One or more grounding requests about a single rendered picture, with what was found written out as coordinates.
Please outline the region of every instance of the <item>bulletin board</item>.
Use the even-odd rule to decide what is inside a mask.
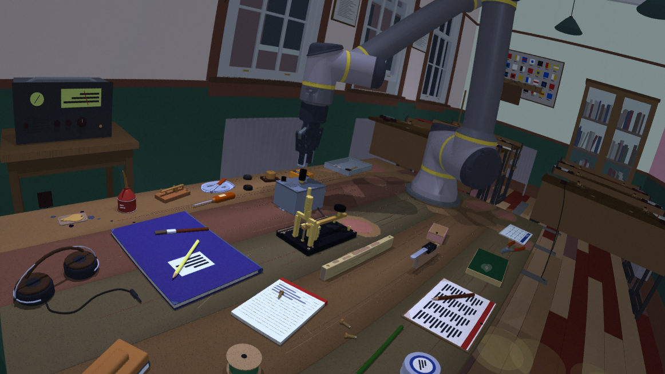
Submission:
[[[554,108],[563,75],[563,62],[550,58],[508,51],[505,64],[505,78],[526,84],[533,84],[543,89],[542,93],[522,89],[520,98]]]

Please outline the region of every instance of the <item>yellow pencil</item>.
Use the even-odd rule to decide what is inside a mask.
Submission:
[[[180,266],[176,269],[176,271],[173,273],[173,279],[176,279],[176,276],[178,276],[178,273],[182,270],[182,267],[185,266],[185,262],[190,259],[190,256],[194,252],[194,249],[196,249],[196,246],[199,245],[199,240],[197,239],[194,242],[194,245],[192,246],[192,249],[190,249],[189,252],[187,252],[187,256],[182,259],[182,262],[180,263]]]

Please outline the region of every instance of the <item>blue folder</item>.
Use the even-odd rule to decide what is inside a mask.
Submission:
[[[181,212],[118,227],[111,234],[171,307],[178,309],[263,272],[212,231],[155,235],[160,230],[198,227],[205,226]],[[184,257],[196,240],[199,244],[194,253],[204,254],[214,265],[172,279],[175,270],[169,261]]]

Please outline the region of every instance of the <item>window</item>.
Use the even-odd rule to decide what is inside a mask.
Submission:
[[[401,0],[370,0],[367,4],[360,45],[413,13],[413,10],[413,1],[410,3]],[[406,48],[386,61],[386,78],[384,84],[377,89],[378,91],[397,95],[400,89],[405,54]]]
[[[217,75],[302,81],[323,3],[229,0]]]
[[[434,30],[420,93],[422,100],[446,102],[462,17],[458,15]]]

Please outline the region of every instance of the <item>black radio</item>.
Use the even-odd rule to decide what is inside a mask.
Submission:
[[[14,78],[16,144],[111,136],[113,83],[101,78]]]

